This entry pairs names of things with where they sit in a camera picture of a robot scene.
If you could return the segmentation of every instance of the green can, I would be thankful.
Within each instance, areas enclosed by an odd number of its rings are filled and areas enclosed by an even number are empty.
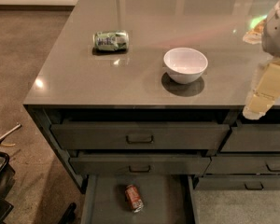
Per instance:
[[[126,50],[129,47],[129,35],[124,30],[97,32],[93,35],[93,43],[98,50]]]

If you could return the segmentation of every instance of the drawer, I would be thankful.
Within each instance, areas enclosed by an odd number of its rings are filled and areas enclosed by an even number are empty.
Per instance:
[[[125,197],[137,186],[144,208],[133,213]],[[81,224],[195,224],[192,182],[186,175],[90,176]]]
[[[69,122],[51,126],[64,149],[218,149],[229,129],[213,122]]]
[[[210,159],[188,154],[81,154],[69,162],[78,175],[202,175]]]
[[[194,180],[196,190],[280,189],[280,175],[206,175]]]
[[[212,157],[206,174],[280,174],[280,157]]]
[[[241,124],[231,130],[222,152],[280,152],[280,124]]]

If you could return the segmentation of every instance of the bowl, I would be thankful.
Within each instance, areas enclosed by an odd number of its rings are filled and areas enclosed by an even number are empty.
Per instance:
[[[179,84],[189,84],[205,71],[207,58],[196,49],[170,49],[164,55],[168,76]]]

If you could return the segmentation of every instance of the floor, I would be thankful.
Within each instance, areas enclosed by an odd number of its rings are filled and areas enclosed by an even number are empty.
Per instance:
[[[3,142],[15,146],[0,147],[16,171],[7,224],[57,224],[71,202],[81,217],[83,195],[22,106],[68,15],[0,11],[0,136],[22,125]],[[195,191],[195,200],[200,224],[280,224],[280,191]]]

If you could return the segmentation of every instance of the can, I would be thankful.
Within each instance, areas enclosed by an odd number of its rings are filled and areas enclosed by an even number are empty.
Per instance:
[[[129,47],[129,35],[124,30],[97,32],[93,35],[93,44],[98,50],[126,50]]]
[[[134,213],[140,212],[144,207],[139,191],[135,185],[127,186],[125,195],[129,201],[130,207]]]

